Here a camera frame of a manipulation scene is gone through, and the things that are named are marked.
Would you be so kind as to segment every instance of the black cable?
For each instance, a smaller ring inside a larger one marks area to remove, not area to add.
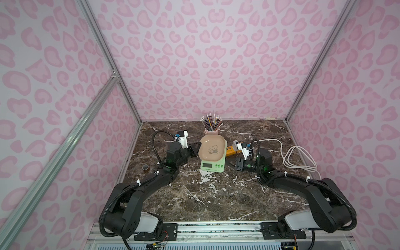
[[[253,180],[253,178],[251,178],[250,172],[247,172],[249,174],[249,177],[252,181],[256,182],[255,180]]]
[[[269,185],[275,179],[281,178],[281,177],[284,177],[284,176],[285,176],[284,173],[276,174],[271,179],[269,179],[265,183],[265,185]],[[298,175],[295,175],[295,174],[286,174],[286,177],[292,178],[292,179],[296,179],[296,180],[306,181],[306,179],[304,177],[301,177],[301,176],[298,176]],[[339,230],[349,231],[349,230],[352,230],[352,229],[354,229],[356,227],[356,225],[357,225],[357,213],[354,210],[353,206],[350,204],[350,202],[346,199],[346,197],[342,196],[336,190],[334,190],[333,188],[329,187],[328,185],[323,184],[322,182],[319,182],[318,180],[309,179],[308,183],[314,184],[316,186],[319,186],[319,187],[325,189],[326,191],[330,192],[331,194],[336,196],[346,206],[347,210],[350,213],[351,224],[348,225],[348,226],[343,226],[343,227],[339,228]]]
[[[257,142],[257,150],[258,150],[258,154],[257,154],[257,166],[256,166],[256,173],[257,173],[257,179],[258,182],[261,185],[265,185],[265,183],[267,182],[267,180],[265,179],[264,175],[261,173],[261,168],[260,168],[260,154],[261,154],[261,150],[260,150],[260,141],[257,138],[254,138],[251,143],[250,143],[250,148],[253,148],[253,144],[254,142]]]
[[[313,246],[314,246],[314,243],[315,243],[315,231],[311,230],[311,233],[312,233],[311,245],[307,250],[311,250],[313,248]]]
[[[158,131],[156,131],[156,132],[153,134],[153,136],[151,137],[151,145],[153,146],[154,153],[156,154],[157,160],[158,160],[158,162],[159,162],[160,164],[162,164],[162,161],[161,161],[161,158],[160,158],[160,156],[158,155],[157,150],[156,150],[156,147],[155,147],[155,145],[154,145],[154,138],[156,137],[156,134],[161,133],[161,132],[166,133],[166,134],[170,135],[172,138],[175,139],[175,136],[173,136],[170,132],[165,131],[165,130],[158,130]]]
[[[127,248],[128,250],[132,250],[132,248],[130,248],[128,242],[126,241],[126,239],[122,238],[122,241],[124,242],[124,244],[125,244],[125,246],[126,246],[126,248]]]
[[[153,180],[154,178],[156,178],[156,174],[154,174],[154,176],[147,178],[146,180],[142,181],[142,185]],[[114,205],[124,194],[126,194],[126,192],[129,192],[130,190],[137,188],[139,186],[138,183],[135,183],[133,185],[130,185],[129,187],[125,188],[124,190],[122,190],[119,194],[117,194],[108,204],[106,204],[102,214],[100,215],[99,218],[99,228],[100,228],[100,233],[102,234],[102,236],[104,237],[114,237],[117,236],[117,234],[114,233],[109,233],[104,229],[104,221],[106,220],[106,215],[108,213],[108,211],[110,210],[110,208],[112,207],[112,205]]]
[[[273,233],[273,234],[278,235],[278,236],[279,236],[280,238],[282,238],[282,239],[288,238],[288,237],[283,236],[283,235],[282,235],[281,233],[279,233],[279,232],[276,232],[276,231],[273,231],[273,230],[269,230],[269,229],[266,229],[266,228],[261,228],[261,229],[260,229],[260,232],[261,232],[261,233],[266,232],[266,233],[269,233],[269,234]]]

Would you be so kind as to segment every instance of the black bracket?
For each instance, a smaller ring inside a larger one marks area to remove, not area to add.
[[[190,154],[192,157],[199,156],[200,146],[201,146],[201,142],[193,142],[188,145],[188,148],[190,149]]]
[[[134,241],[162,241],[164,240],[166,234],[168,234],[167,241],[176,240],[176,236],[178,235],[178,224],[177,223],[163,223],[162,224],[162,232],[158,238],[154,238],[154,234],[141,232],[134,237]]]
[[[281,240],[281,239],[294,239],[296,235],[296,239],[305,239],[306,233],[302,230],[296,230],[292,233],[279,233],[280,230],[278,228],[278,222],[261,222],[262,235],[264,240]]]

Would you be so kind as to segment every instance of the beige plate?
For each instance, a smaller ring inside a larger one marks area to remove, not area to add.
[[[225,139],[220,135],[206,135],[200,140],[199,157],[205,161],[217,162],[224,156]]]

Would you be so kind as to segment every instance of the vent grille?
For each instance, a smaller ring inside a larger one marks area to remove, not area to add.
[[[134,246],[132,250],[145,250],[143,244]],[[98,250],[126,250],[124,244],[100,244]],[[282,250],[280,242],[265,243],[168,243],[163,250]]]

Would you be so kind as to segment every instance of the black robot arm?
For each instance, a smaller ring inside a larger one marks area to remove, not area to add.
[[[297,194],[305,198],[310,206],[309,210],[305,210],[304,213],[297,212],[296,216],[281,216],[280,233],[290,234],[293,230],[310,228],[304,221],[309,222],[308,225],[313,228],[320,228],[329,233],[355,228],[356,211],[331,179],[309,180],[276,170],[272,167],[272,156],[265,148],[259,148],[255,155],[255,161],[237,157],[235,169],[257,172],[260,184]]]
[[[179,166],[186,164],[189,158],[198,156],[200,145],[201,142],[196,142],[189,144],[188,148],[182,148],[180,142],[172,142],[168,145],[166,159],[143,183],[117,184],[99,218],[102,235],[119,235],[127,239],[135,233],[142,215],[143,202],[155,191],[170,184],[178,176]]]

